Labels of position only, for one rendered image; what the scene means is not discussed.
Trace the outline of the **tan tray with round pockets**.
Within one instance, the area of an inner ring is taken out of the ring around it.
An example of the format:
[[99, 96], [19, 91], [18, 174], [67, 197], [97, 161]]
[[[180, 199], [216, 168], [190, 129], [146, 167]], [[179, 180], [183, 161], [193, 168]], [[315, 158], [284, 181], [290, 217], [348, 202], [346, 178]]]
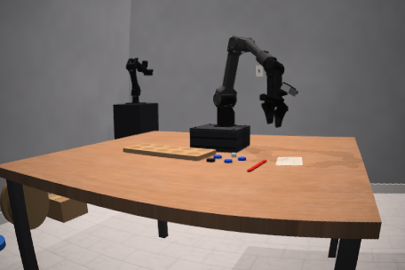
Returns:
[[[172, 159], [188, 160], [188, 161], [200, 161], [207, 157], [216, 154], [216, 149], [204, 149], [204, 148], [193, 148], [193, 147], [174, 147], [174, 146], [164, 146], [151, 144], [139, 144], [131, 147], [124, 147], [124, 153], [131, 153], [137, 155], [151, 155]], [[161, 149], [160, 147], [164, 148]], [[144, 150], [143, 150], [144, 149]], [[150, 150], [152, 149], [152, 150]], [[165, 151], [165, 152], [158, 152]]]

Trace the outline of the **red thin bar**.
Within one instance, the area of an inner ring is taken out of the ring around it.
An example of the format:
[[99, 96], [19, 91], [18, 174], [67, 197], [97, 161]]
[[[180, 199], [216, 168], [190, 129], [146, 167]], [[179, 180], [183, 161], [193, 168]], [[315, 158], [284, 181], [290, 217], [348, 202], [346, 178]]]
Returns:
[[255, 169], [257, 169], [257, 167], [259, 167], [260, 165], [266, 163], [266, 160], [263, 160], [262, 162], [256, 164], [255, 166], [251, 167], [250, 169], [247, 170], [247, 172], [251, 172], [254, 171]]

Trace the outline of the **cream sheet of paper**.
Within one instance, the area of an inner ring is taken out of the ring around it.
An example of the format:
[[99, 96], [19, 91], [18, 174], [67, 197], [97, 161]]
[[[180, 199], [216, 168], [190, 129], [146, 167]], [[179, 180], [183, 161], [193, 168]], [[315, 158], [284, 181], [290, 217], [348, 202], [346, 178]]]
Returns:
[[303, 165], [302, 157], [278, 157], [276, 165]]

